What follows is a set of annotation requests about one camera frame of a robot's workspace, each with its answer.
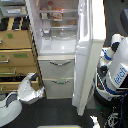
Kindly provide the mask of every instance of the cable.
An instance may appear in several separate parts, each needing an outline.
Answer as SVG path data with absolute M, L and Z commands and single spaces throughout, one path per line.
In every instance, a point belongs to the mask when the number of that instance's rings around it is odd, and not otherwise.
M 128 93 L 128 90 L 124 93 L 124 96 L 122 98 L 122 102 L 121 102 L 121 115 L 120 115 L 120 122 L 119 122 L 118 128 L 120 128 L 120 125 L 121 125 L 121 120 L 122 120 L 122 107 L 123 107 L 124 98 L 127 95 L 127 93 Z
M 114 128 L 114 126 L 118 123 L 118 113 L 115 113 L 115 107 L 113 107 L 112 114 L 107 118 L 107 121 L 104 124 L 104 128 L 108 125 L 110 128 Z

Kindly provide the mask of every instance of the refrigerator shelf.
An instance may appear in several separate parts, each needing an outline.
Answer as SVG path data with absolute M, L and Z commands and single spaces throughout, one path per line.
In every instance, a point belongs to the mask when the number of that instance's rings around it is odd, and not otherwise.
M 77 39 L 77 30 L 51 30 L 52 41 L 73 41 Z
M 39 10 L 38 13 L 71 13 L 71 12 L 78 12 L 78 9 Z
M 54 17 L 53 16 L 49 16 L 48 19 L 42 19 L 42 21 L 43 20 L 54 20 Z M 63 20 L 78 20 L 78 17 L 63 17 Z
M 77 29 L 77 25 L 67 25 L 67 26 L 61 26 L 61 27 L 42 27 L 42 29 L 51 29 L 51 30 L 75 30 Z
M 76 39 L 72 40 L 43 40 L 40 55 L 54 55 L 54 54 L 73 54 L 75 52 Z

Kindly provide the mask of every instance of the wooden cabinet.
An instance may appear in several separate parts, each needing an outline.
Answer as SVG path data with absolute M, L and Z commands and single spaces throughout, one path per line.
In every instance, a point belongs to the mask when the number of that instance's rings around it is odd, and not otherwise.
M 10 18 L 8 29 L 0 31 L 0 79 L 27 76 L 35 72 L 41 77 L 31 32 L 29 29 L 12 31 L 13 21 L 14 18 Z M 15 91 L 20 83 L 0 81 L 0 93 Z M 37 79 L 32 81 L 32 86 L 38 90 L 40 83 L 41 79 Z
M 0 32 L 0 41 L 0 49 L 31 48 L 29 32 L 26 30 L 2 31 Z

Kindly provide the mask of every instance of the label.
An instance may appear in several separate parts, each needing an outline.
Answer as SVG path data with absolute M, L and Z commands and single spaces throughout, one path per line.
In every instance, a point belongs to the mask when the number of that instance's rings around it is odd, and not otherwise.
M 125 77 L 127 76 L 127 74 L 128 74 L 127 69 L 128 69 L 128 67 L 123 64 L 120 64 L 118 66 L 118 69 L 112 78 L 112 80 L 114 81 L 114 83 L 117 87 L 120 87 L 120 85 L 123 83 Z
M 20 14 L 24 14 L 24 15 L 27 14 L 25 7 L 22 7 L 22 8 L 20 9 Z
M 13 68 L 8 68 L 8 69 L 10 69 L 10 70 L 11 70 L 11 69 L 13 69 Z
M 1 0 L 1 1 L 14 1 L 14 0 Z
M 14 58 L 28 58 L 26 53 L 16 53 L 13 54 Z
M 1 55 L 1 58 L 6 58 L 6 56 L 5 55 Z
M 9 39 L 13 39 L 14 38 L 12 33 L 8 33 L 7 36 L 8 36 Z
M 9 14 L 20 14 L 20 9 L 10 9 L 10 10 L 7 10 L 7 12 Z

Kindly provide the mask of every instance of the black floor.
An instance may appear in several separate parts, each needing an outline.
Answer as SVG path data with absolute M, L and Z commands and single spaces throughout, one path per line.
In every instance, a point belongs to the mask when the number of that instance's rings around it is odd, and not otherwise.
M 126 36 L 121 22 L 120 12 L 128 8 L 128 1 L 104 0 L 107 38 L 104 47 L 111 44 L 111 37 L 115 33 Z M 101 128 L 105 118 L 101 110 L 87 108 L 84 115 L 78 116 L 77 109 L 72 106 L 71 99 L 64 100 L 38 100 L 32 105 L 23 104 L 21 114 L 4 128 L 36 128 L 43 125 L 79 125 L 83 128 L 92 128 L 93 122 L 90 116 L 97 116 Z
M 38 100 L 32 105 L 23 104 L 21 114 L 3 128 L 36 128 L 45 125 L 79 125 L 92 128 L 90 116 L 97 116 L 101 128 L 105 123 L 100 110 L 86 109 L 83 116 L 77 115 L 77 110 L 71 105 L 71 99 Z

